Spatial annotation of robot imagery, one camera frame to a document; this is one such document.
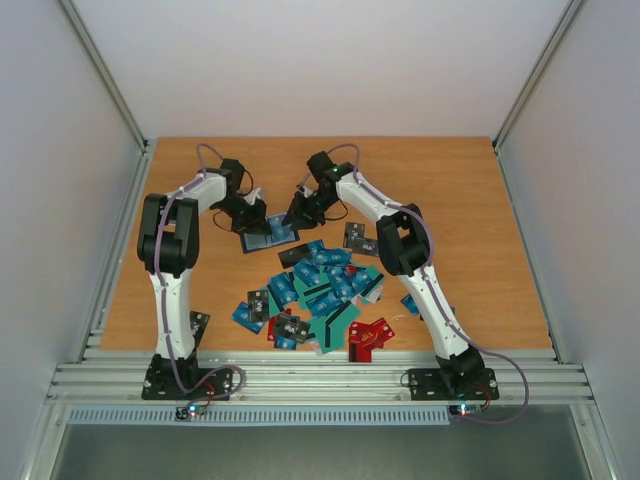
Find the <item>black card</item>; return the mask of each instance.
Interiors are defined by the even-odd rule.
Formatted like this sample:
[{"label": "black card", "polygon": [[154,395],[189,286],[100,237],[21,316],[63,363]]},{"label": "black card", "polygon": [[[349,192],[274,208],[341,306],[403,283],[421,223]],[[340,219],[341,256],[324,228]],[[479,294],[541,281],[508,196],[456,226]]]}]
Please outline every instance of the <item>black card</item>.
[{"label": "black card", "polygon": [[378,241],[373,238],[357,238],[351,244],[351,251],[353,253],[360,253],[362,255],[377,257]]},{"label": "black card", "polygon": [[364,238],[364,223],[347,222],[344,226],[342,246],[344,248],[351,248],[353,243],[359,238]]},{"label": "black card", "polygon": [[311,260],[313,255],[311,255],[311,251],[309,251],[309,246],[306,243],[303,243],[297,247],[283,250],[278,253],[278,257],[280,258],[282,268],[291,268],[303,258]]},{"label": "black card", "polygon": [[266,290],[255,290],[247,293],[247,304],[249,305],[249,322],[269,321],[269,292]]},{"label": "black card", "polygon": [[300,317],[280,313],[276,316],[273,333],[277,336],[293,340],[296,343],[304,343],[309,335],[310,328],[311,325],[309,325],[308,322],[300,320]]}]

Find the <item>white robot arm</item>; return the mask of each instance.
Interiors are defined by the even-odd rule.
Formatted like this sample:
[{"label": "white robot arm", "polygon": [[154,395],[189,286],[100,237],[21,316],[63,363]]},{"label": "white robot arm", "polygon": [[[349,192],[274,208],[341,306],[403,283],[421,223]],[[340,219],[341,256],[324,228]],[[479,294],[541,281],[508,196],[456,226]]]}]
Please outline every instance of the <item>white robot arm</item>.
[{"label": "white robot arm", "polygon": [[[313,155],[307,166],[318,182],[318,189],[299,188],[283,223],[294,230],[324,224],[324,213],[338,200],[362,212],[376,225],[382,265],[407,287],[420,310],[433,339],[447,390],[455,395],[468,387],[485,370],[484,361],[478,350],[454,331],[468,338],[440,288],[433,265],[428,262],[431,245],[427,234],[407,212],[411,210],[421,218],[418,207],[398,204],[362,174],[356,175],[353,165],[336,165],[326,152]],[[401,237],[399,230],[408,230],[408,235]]]},{"label": "white robot arm", "polygon": [[[385,203],[374,198],[365,190],[365,186],[375,191],[377,193],[376,196],[382,198],[383,202],[397,204],[397,202],[394,202],[373,187],[361,174],[358,176],[357,181],[353,175],[347,174],[336,183],[340,200],[353,205],[374,225],[382,217],[390,217],[398,213],[396,210],[385,206]],[[397,278],[407,287],[411,297],[416,302],[433,339],[436,355],[441,358],[449,358],[452,355],[462,354],[469,348],[469,344],[447,326],[448,318],[454,327],[464,332],[440,288],[433,265],[425,268],[424,275],[423,272],[418,270],[419,268],[416,268],[411,275],[397,275]],[[445,309],[447,318],[440,312],[441,308]]]},{"label": "white robot arm", "polygon": [[[271,233],[265,220],[263,190],[256,188],[246,195],[234,191],[240,185],[238,175],[241,177],[237,170],[234,172],[234,165],[223,163],[221,169],[198,173],[192,182],[176,191],[145,198],[138,257],[145,262],[155,293],[158,323],[156,354],[163,359],[169,359],[171,354],[176,359],[187,359],[195,348],[190,322],[189,282],[199,253],[198,217],[210,208],[220,208],[232,217],[232,230],[237,233]],[[170,208],[167,224],[174,227],[172,232],[165,232],[165,226],[158,225],[167,205]],[[160,252],[157,252],[156,242],[161,229]],[[154,265],[156,254],[159,255],[160,272]]]}]

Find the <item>pile of cards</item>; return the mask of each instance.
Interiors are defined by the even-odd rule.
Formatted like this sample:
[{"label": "pile of cards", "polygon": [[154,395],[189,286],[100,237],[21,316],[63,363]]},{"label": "pile of cards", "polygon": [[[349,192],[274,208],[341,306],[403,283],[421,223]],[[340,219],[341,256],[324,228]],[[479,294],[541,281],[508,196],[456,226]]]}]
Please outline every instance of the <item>pile of cards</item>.
[{"label": "pile of cards", "polygon": [[[233,321],[256,334],[268,324],[267,339],[275,348],[295,350],[298,344],[310,343],[324,354],[345,347],[346,330],[360,315],[358,300],[363,305],[377,302],[384,275],[374,266],[351,263],[350,251],[325,248],[322,240],[278,255],[287,270],[248,292]],[[293,302],[311,318],[292,315],[287,306]]]}]

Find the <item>aluminum frame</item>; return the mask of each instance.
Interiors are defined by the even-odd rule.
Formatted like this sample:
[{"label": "aluminum frame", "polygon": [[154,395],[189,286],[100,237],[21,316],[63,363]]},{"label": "aluminum frame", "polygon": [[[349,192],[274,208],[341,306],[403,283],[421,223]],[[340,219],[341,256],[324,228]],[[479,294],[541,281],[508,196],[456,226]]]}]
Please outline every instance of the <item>aluminum frame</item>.
[{"label": "aluminum frame", "polygon": [[142,134],[142,130],[138,126],[138,122],[131,113],[127,102],[125,101],[122,93],[120,93],[120,89],[116,84],[107,64],[102,59],[100,52],[98,51],[98,47],[96,46],[93,38],[91,38],[91,34],[87,29],[82,17],[80,16],[80,12],[78,12],[77,7],[75,6],[73,0],[57,0],[60,9],[62,10],[63,15],[67,18],[71,30],[76,34],[76,38],[78,39],[78,43],[82,46],[89,61],[93,65],[96,70],[96,73],[102,80],[102,84],[104,85],[107,93],[115,103],[118,112],[122,115],[127,127],[129,127],[129,131],[133,136],[134,140],[140,147],[140,150],[143,151],[147,146],[147,141]]},{"label": "aluminum frame", "polygon": [[513,126],[520,117],[520,113],[526,107],[529,98],[531,98],[531,95],[533,95],[533,92],[535,92],[536,87],[540,83],[542,76],[547,70],[547,67],[553,60],[553,57],[555,57],[556,52],[562,44],[562,41],[567,36],[567,33],[569,33],[571,26],[574,24],[576,18],[578,18],[578,15],[585,3],[586,0],[569,0],[569,2],[567,3],[567,6],[562,12],[558,23],[556,24],[553,32],[551,33],[551,36],[549,37],[549,40],[547,40],[547,43],[542,49],[542,52],[540,52],[540,55],[538,56],[536,63],[534,64],[533,69],[529,74],[529,77],[527,77],[527,80],[518,93],[513,106],[507,114],[507,117],[504,119],[504,122],[500,126],[500,130],[498,130],[498,134],[493,141],[493,145],[495,147],[501,147],[502,145],[504,145],[504,142],[507,140],[507,137],[511,133]]}]

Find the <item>red card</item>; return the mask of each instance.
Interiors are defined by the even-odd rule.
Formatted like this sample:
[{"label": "red card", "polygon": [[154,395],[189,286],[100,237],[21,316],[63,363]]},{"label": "red card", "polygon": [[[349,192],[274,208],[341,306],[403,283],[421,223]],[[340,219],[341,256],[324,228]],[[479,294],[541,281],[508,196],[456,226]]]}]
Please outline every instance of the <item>red card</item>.
[{"label": "red card", "polygon": [[[284,312],[287,315],[291,315],[291,309],[287,308]],[[269,325],[267,325],[267,341],[274,342],[276,340],[276,336],[273,334],[273,328],[276,326],[276,317],[277,315],[271,317],[269,319]]]}]

